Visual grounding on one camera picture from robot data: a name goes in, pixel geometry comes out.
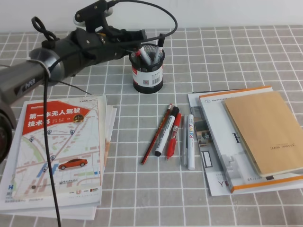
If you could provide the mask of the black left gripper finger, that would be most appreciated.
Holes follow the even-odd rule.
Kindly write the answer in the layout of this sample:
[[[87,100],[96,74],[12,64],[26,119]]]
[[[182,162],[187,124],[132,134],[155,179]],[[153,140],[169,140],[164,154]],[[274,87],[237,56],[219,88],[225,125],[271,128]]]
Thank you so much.
[[[146,39],[145,30],[128,31],[123,29],[124,46],[141,46],[143,40]]]

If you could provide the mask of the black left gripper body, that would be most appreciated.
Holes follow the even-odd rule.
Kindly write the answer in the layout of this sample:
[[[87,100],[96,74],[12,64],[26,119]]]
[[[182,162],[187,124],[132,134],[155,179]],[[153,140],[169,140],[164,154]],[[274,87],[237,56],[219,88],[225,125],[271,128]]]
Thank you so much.
[[[67,68],[80,71],[85,67],[118,60],[127,55],[124,47],[118,45],[117,38],[106,35],[88,33],[77,28],[68,35],[68,40],[73,44],[72,52],[78,53],[67,58]]]

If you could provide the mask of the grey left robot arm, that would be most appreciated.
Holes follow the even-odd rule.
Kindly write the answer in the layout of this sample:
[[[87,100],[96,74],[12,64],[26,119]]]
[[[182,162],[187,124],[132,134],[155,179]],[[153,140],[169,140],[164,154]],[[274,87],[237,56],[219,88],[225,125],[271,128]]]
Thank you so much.
[[[82,28],[62,39],[45,40],[30,52],[30,59],[0,71],[0,159],[8,155],[16,118],[11,105],[50,79],[50,86],[75,76],[88,66],[126,56],[147,39],[144,30],[109,28],[89,33]]]

